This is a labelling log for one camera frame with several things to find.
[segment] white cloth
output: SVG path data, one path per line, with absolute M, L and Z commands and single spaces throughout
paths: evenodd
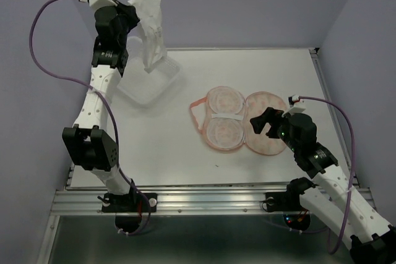
M 140 19 L 137 28 L 142 39 L 142 59 L 146 72 L 150 73 L 156 63 L 167 55 L 161 27 L 161 0 L 129 0 L 128 3 L 136 8 Z

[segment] clear plastic tray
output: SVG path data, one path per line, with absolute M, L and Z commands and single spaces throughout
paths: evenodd
M 177 78 L 181 66 L 170 57 L 163 57 L 151 73 L 144 70 L 142 40 L 127 40 L 129 58 L 118 88 L 141 106 L 150 106 Z

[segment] gray floor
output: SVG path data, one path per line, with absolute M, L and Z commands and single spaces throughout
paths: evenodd
M 344 246 L 327 253 L 326 232 L 300 236 L 265 219 L 270 216 L 155 217 L 145 234 L 125 237 L 113 217 L 62 217 L 50 263 L 352 263 Z

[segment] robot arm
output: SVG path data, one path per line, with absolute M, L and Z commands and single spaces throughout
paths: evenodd
M 335 232 L 339 232 L 343 212 L 347 205 L 347 195 L 351 191 L 350 212 L 348 215 L 351 229 L 346 227 L 343 241 L 349 247 L 351 239 L 351 256 L 356 263 L 393 263 L 396 260 L 396 229 L 354 188 L 348 189 L 348 179 L 338 165 L 335 157 L 316 139 L 316 125 L 301 104 L 293 107 L 293 98 L 289 98 L 291 108 L 287 113 L 273 108 L 267 108 L 264 113 L 251 119 L 254 132 L 259 134 L 269 123 L 271 128 L 267 133 L 270 138 L 280 138 L 294 152 L 297 165 L 305 171 L 312 181 L 321 186 L 332 198 L 325 202 L 318 198 L 315 184 L 306 183 L 303 188 L 292 181 L 286 192 L 290 198 L 315 214 Z
M 123 176 L 118 165 L 118 144 L 106 133 L 108 110 L 97 92 L 108 104 L 120 82 L 128 53 L 127 34 L 137 26 L 134 6 L 117 0 L 80 0 L 95 11 L 98 36 L 93 48 L 90 85 L 78 118 L 66 127 L 62 138 L 75 165 L 95 174 L 113 195 L 131 193 L 130 178 Z

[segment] metal frame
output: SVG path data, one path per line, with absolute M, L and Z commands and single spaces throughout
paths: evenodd
M 141 190 L 158 194 L 154 216 L 266 215 L 268 213 L 261 208 L 265 193 L 286 191 L 286 185 L 147 187 Z M 374 207 L 370 190 L 359 189 L 359 192 Z M 114 213 L 101 212 L 101 201 L 97 197 L 104 193 L 104 190 L 56 192 L 51 216 L 114 216 Z
M 54 245 L 56 230 L 58 230 L 59 216 L 50 215 L 45 229 L 43 242 L 38 254 L 37 264 L 47 264 L 50 260 L 52 246 Z

